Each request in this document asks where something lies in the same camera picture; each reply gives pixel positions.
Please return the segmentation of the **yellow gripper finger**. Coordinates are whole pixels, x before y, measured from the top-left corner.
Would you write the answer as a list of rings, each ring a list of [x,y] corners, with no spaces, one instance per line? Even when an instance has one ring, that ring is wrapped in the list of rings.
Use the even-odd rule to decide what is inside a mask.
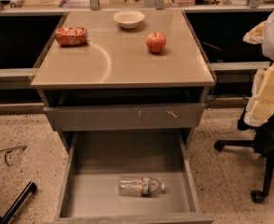
[[[252,87],[252,97],[245,108],[244,122],[260,127],[274,114],[274,63],[268,69],[258,69]]]
[[[263,32],[265,28],[265,23],[262,21],[256,25],[252,30],[245,34],[242,40],[249,44],[262,44],[263,43]]]

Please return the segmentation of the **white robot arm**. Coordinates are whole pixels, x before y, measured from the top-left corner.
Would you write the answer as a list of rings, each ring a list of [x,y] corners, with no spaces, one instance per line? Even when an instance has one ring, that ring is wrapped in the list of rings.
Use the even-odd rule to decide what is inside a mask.
[[[252,97],[244,111],[247,125],[260,127],[274,114],[274,11],[248,32],[243,40],[250,44],[261,44],[262,53],[273,64],[267,69],[258,69],[252,87]]]

